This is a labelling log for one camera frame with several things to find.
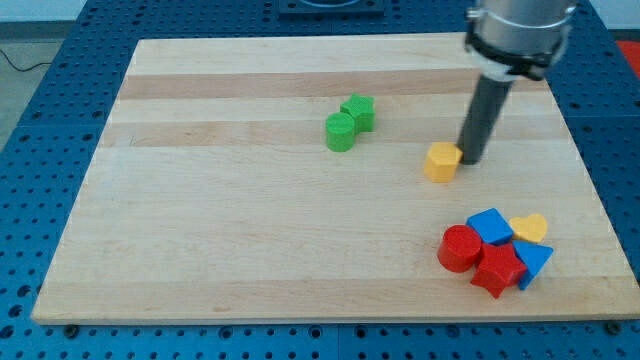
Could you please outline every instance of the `pile of blocks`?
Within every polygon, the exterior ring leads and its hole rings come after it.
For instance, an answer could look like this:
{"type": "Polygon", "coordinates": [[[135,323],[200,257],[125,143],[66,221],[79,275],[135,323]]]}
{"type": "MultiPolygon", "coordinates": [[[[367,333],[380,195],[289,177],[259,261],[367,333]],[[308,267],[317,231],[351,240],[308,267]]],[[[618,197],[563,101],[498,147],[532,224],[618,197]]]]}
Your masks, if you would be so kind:
{"type": "Polygon", "coordinates": [[[327,147],[335,152],[351,149],[356,135],[373,131],[374,122],[373,98],[352,94],[349,100],[340,105],[340,112],[327,118],[327,147]]]}
{"type": "Polygon", "coordinates": [[[507,222],[495,208],[445,231],[438,260],[447,270],[462,273],[476,265],[471,284],[498,298],[509,286],[525,290],[551,257],[553,249],[540,245],[547,222],[540,214],[507,222]]]}

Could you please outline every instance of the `red block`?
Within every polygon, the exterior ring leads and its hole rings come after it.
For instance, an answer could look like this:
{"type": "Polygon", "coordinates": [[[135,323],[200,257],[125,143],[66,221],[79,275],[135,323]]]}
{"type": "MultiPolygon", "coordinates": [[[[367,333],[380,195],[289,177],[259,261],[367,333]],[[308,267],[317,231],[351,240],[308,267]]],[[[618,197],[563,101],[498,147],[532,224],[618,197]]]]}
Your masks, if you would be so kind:
{"type": "Polygon", "coordinates": [[[454,225],[442,237],[438,260],[449,271],[465,272],[476,263],[481,245],[480,235],[471,227],[454,225]]]}
{"type": "Polygon", "coordinates": [[[497,299],[505,288],[516,285],[526,271],[527,267],[516,257],[511,243],[500,246],[485,243],[471,283],[484,287],[497,299]]]}

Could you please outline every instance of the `blue block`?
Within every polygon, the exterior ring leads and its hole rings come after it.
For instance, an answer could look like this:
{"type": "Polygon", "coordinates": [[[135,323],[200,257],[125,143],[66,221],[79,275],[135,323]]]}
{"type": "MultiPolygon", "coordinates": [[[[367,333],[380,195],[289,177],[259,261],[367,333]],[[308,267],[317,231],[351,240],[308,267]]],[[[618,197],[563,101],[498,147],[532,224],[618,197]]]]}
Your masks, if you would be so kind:
{"type": "Polygon", "coordinates": [[[509,223],[495,208],[485,210],[467,219],[467,226],[471,226],[487,244],[506,244],[513,237],[513,230],[509,223]]]}
{"type": "Polygon", "coordinates": [[[513,248],[516,250],[516,256],[527,266],[527,272],[518,283],[520,290],[524,290],[549,260],[551,254],[553,254],[553,249],[525,241],[514,241],[513,248]]]}

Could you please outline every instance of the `wooden table surface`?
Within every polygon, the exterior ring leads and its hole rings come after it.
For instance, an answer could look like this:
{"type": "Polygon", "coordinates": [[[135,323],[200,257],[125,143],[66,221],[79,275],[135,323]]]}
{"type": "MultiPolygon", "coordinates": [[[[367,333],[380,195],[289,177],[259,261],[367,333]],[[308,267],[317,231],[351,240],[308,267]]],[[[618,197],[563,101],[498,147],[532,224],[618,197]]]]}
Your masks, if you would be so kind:
{"type": "Polygon", "coordinates": [[[485,159],[455,141],[478,70],[461,34],[143,40],[32,314],[42,324],[637,318],[640,291],[553,96],[520,80],[485,159]],[[346,153],[352,92],[377,128],[346,153]],[[444,230],[540,212],[554,256],[496,300],[444,270],[444,230]]]}

